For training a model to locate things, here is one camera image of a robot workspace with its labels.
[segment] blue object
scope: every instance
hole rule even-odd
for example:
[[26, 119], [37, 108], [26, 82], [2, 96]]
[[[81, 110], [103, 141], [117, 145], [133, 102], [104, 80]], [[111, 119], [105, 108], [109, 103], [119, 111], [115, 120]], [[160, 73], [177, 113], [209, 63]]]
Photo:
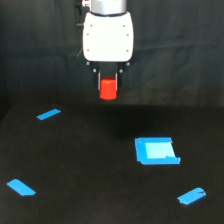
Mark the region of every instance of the blue object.
[[12, 180], [11, 182], [7, 183], [7, 185], [22, 196], [34, 195], [36, 193], [17, 179]]
[[53, 116], [55, 114], [58, 114], [60, 112], [61, 112], [60, 110], [54, 109], [54, 110], [48, 111], [48, 112], [46, 112], [44, 114], [41, 114], [41, 115], [37, 116], [37, 118], [39, 118], [40, 120], [44, 120], [44, 119], [46, 119], [48, 117], [51, 117], [51, 116]]
[[189, 205], [190, 203], [206, 196], [206, 193], [201, 188], [195, 188], [194, 190], [178, 197], [177, 199], [180, 201], [180, 203]]
[[175, 157], [171, 143], [145, 143], [148, 159], [165, 159], [166, 157]]
[[[141, 162], [143, 165], [180, 164], [181, 159], [175, 157], [171, 143], [172, 143], [171, 138], [135, 139], [137, 161]], [[150, 144], [153, 144], [151, 152], [149, 152]]]

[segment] light blue square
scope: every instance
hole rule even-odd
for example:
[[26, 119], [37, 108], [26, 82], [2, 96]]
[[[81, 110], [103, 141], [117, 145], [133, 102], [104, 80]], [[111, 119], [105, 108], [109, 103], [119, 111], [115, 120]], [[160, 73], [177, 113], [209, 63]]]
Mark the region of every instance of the light blue square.
[[148, 159], [175, 157], [171, 143], [145, 143]]

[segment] blue paper strip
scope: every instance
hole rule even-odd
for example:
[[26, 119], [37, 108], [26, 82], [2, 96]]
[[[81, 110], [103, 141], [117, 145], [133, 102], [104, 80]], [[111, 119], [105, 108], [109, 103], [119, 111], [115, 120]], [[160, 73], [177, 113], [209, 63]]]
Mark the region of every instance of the blue paper strip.
[[206, 196], [206, 193], [201, 188], [195, 188], [194, 190], [178, 197], [177, 199], [180, 201], [180, 203], [189, 205], [190, 203]]
[[48, 117], [51, 117], [51, 116], [53, 116], [55, 114], [58, 114], [60, 112], [61, 112], [60, 110], [54, 109], [54, 110], [48, 111], [48, 112], [46, 112], [44, 114], [41, 114], [41, 115], [37, 116], [37, 118], [39, 118], [40, 120], [44, 120], [44, 119], [46, 119]]
[[149, 142], [154, 142], [154, 143], [159, 143], [159, 142], [170, 142], [172, 143], [171, 138], [137, 138], [138, 141], [144, 142], [144, 143], [149, 143]]
[[164, 159], [146, 159], [140, 162], [143, 165], [175, 165], [180, 164], [181, 158], [178, 157], [166, 157]]
[[34, 195], [36, 193], [17, 179], [12, 180], [11, 182], [7, 183], [7, 185], [22, 196]]
[[151, 140], [153, 143], [156, 142], [172, 142], [171, 138], [138, 138], [135, 139], [135, 149], [137, 155], [137, 161], [141, 162], [143, 165], [175, 165], [180, 164], [181, 158], [179, 157], [166, 157], [159, 159], [148, 159], [145, 143]]

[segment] white robot body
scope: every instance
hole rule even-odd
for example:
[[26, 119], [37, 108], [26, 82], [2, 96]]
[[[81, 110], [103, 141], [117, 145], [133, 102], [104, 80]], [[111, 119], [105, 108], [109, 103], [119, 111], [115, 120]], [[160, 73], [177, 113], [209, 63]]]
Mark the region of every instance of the white robot body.
[[83, 53], [88, 61], [126, 62], [133, 54], [131, 14], [100, 17], [88, 12], [83, 29]]
[[[116, 99], [124, 64], [130, 66], [134, 51], [134, 29], [127, 0], [82, 0], [82, 6], [90, 8], [83, 23], [84, 57], [98, 74], [100, 98]], [[99, 62], [117, 63], [115, 76], [102, 75]]]

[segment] black background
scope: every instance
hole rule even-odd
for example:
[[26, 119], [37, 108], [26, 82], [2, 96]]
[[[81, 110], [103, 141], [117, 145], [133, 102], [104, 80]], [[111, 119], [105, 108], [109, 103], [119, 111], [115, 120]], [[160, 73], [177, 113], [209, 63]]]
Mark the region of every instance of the black background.
[[[0, 223], [223, 223], [223, 8], [128, 0], [132, 65], [105, 102], [77, 57], [73, 0], [1, 0]], [[181, 164], [141, 165], [136, 137], [171, 137]], [[19, 196], [12, 179], [37, 193]], [[181, 205], [196, 187], [207, 196]]]

